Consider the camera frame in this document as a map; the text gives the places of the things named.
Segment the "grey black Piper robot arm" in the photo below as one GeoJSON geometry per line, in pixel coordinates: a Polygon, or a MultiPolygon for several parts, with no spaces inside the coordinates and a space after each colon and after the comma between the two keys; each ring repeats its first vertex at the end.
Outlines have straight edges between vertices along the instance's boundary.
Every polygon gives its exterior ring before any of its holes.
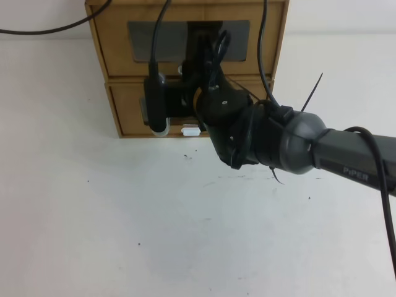
{"type": "Polygon", "coordinates": [[[395,139],[362,127],[328,128],[315,114],[235,88],[221,63],[231,43],[222,31],[201,36],[184,75],[194,78],[194,111],[219,159],[233,169],[264,165],[293,174],[326,170],[395,195],[395,139]]]}

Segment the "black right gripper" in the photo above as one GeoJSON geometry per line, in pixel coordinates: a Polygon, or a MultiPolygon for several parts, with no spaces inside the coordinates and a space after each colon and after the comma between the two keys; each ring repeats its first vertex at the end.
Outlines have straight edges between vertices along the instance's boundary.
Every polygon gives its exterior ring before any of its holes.
{"type": "Polygon", "coordinates": [[[187,23],[186,60],[182,63],[184,118],[194,118],[209,135],[219,159],[233,169],[251,165],[252,98],[227,81],[221,63],[231,42],[223,21],[187,23]]]}

